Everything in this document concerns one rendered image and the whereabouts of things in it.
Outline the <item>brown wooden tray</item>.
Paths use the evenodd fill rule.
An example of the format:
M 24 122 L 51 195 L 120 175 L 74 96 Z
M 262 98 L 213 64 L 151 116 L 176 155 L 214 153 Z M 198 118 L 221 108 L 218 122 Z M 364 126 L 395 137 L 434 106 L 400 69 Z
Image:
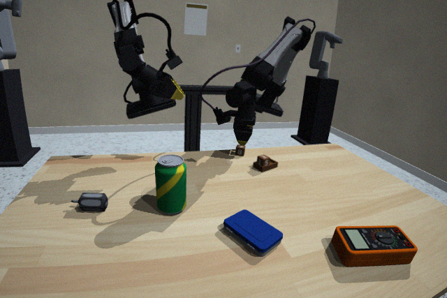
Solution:
M 256 161 L 257 162 L 257 161 Z M 276 168 L 278 166 L 278 162 L 270 159 L 270 164 L 266 165 L 266 166 L 261 166 L 258 163 L 254 162 L 253 167 L 256 168 L 257 170 L 264 172 L 267 170 L 271 170 L 273 168 Z

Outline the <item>green soda can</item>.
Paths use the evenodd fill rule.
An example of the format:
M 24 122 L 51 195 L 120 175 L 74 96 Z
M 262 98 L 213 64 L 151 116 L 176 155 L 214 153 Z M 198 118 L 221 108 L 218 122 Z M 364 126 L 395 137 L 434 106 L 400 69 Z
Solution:
M 186 207 L 186 165 L 181 156 L 168 154 L 155 165 L 156 202 L 165 214 L 178 214 Z

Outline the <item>orange digital multimeter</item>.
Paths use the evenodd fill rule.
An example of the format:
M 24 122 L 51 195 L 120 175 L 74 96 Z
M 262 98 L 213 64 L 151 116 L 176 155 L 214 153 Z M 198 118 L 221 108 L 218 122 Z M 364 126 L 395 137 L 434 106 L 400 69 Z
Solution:
M 418 250 L 395 225 L 338 226 L 331 242 L 346 267 L 410 264 Z

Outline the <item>brown cube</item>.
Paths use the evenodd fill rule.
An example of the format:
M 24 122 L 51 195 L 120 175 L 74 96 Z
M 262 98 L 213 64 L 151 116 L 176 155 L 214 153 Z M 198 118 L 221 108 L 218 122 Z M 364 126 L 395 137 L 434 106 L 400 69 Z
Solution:
M 261 166 L 266 166 L 270 164 L 270 157 L 266 156 L 266 155 L 260 155 L 257 157 L 257 162 L 259 165 Z
M 244 156 L 245 153 L 245 146 L 237 145 L 235 150 L 235 155 L 237 156 Z

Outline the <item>blue flat rectangular case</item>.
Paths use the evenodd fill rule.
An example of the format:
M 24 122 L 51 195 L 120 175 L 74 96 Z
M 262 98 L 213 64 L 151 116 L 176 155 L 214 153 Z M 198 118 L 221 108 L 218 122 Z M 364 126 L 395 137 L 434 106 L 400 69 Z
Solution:
M 226 218 L 223 224 L 225 231 L 260 257 L 278 246 L 283 239 L 282 232 L 246 209 Z

